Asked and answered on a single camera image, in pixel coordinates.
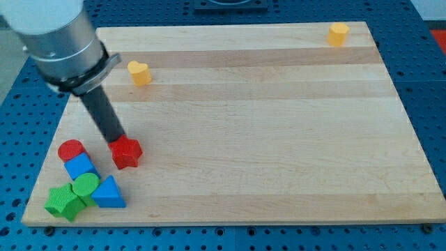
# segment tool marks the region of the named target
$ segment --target black cylindrical gripper shaft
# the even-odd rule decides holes
[[[125,134],[102,86],[94,88],[80,98],[107,143],[115,142],[121,135]]]

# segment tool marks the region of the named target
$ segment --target wood grain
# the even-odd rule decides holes
[[[444,222],[446,201],[367,25],[348,24],[340,50],[325,44],[328,23],[99,29],[109,50],[155,65],[148,86],[135,87],[122,68],[104,81],[144,149],[140,167],[115,168],[71,97],[22,222]],[[294,59],[309,52],[325,56]],[[67,139],[83,142],[103,177],[115,176],[127,208],[88,208],[73,223],[43,209],[48,189],[69,181],[56,154]]]

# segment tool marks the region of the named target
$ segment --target blue triangle prism block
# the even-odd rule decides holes
[[[75,180],[77,177],[88,172],[96,174],[100,178],[96,167],[91,162],[89,156],[85,153],[81,153],[73,159],[65,162],[65,169],[72,180]]]
[[[91,195],[100,208],[125,208],[125,201],[119,192],[113,176],[108,176]]]

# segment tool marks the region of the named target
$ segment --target yellow block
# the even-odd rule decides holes
[[[347,39],[347,33],[350,28],[342,22],[335,22],[328,30],[327,42],[331,46],[342,46]]]
[[[152,81],[151,72],[146,63],[131,61],[127,65],[127,69],[132,75],[133,82],[136,86],[143,86]]]

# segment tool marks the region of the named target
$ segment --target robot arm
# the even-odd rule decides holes
[[[0,10],[52,89],[79,96],[108,143],[124,130],[100,86],[121,62],[98,40],[82,0],[0,0]]]

